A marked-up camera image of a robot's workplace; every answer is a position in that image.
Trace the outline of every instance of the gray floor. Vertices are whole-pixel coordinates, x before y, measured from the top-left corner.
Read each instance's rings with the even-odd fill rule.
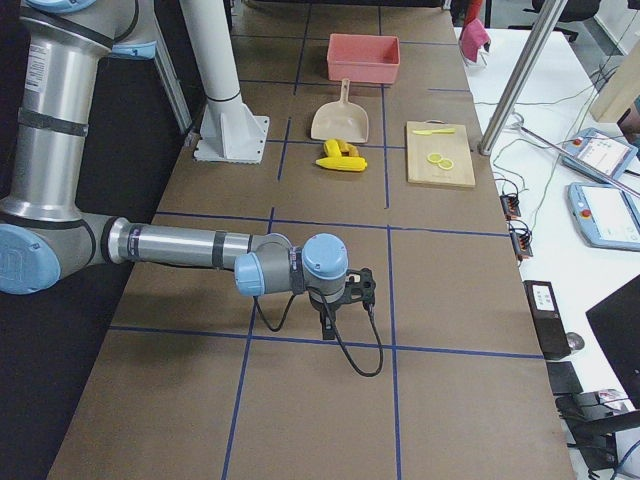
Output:
[[[491,28],[532,24],[537,15],[523,11],[525,8],[531,8],[530,0],[494,0],[491,11]],[[480,16],[482,20],[485,19],[484,15],[483,10]],[[595,19],[565,23],[560,26],[578,32],[578,38],[571,44],[571,48],[589,75],[598,71],[600,65],[606,64],[605,70],[608,70],[618,64],[616,57],[620,55],[620,52]],[[607,61],[607,58],[612,54],[613,58]],[[592,77],[594,82],[598,78],[597,74]],[[601,84],[602,81],[599,81],[596,86],[601,87]]]

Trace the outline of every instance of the scoop handle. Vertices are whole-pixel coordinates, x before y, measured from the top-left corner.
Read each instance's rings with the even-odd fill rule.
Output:
[[[340,89],[340,103],[346,105],[349,103],[349,84],[351,82],[348,78],[342,79],[342,88]]]

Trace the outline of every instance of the pink cloth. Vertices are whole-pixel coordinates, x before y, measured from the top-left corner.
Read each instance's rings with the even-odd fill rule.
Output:
[[[462,54],[474,63],[478,61],[478,51],[490,42],[489,34],[477,18],[464,27],[460,36]]]

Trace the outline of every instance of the tablet device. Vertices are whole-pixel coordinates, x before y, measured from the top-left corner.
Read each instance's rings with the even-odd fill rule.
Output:
[[[606,183],[605,178],[597,172],[617,180],[638,153],[638,148],[623,138],[611,138],[595,128],[578,132],[576,137],[565,145],[565,150],[594,167],[596,172],[587,170],[569,157],[562,157],[565,165],[603,183]]]
[[[594,183],[572,183],[567,194],[578,230],[590,246],[640,251],[640,214],[631,195]]]

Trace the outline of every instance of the black backdrop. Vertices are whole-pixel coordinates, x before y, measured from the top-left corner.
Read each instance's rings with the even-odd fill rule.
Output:
[[[155,3],[195,113],[204,96],[178,2]],[[0,1],[0,197],[29,42],[18,6]],[[150,221],[183,141],[153,62],[101,60],[89,123],[78,206]],[[34,295],[0,294],[0,480],[46,478],[130,270],[96,266]]]

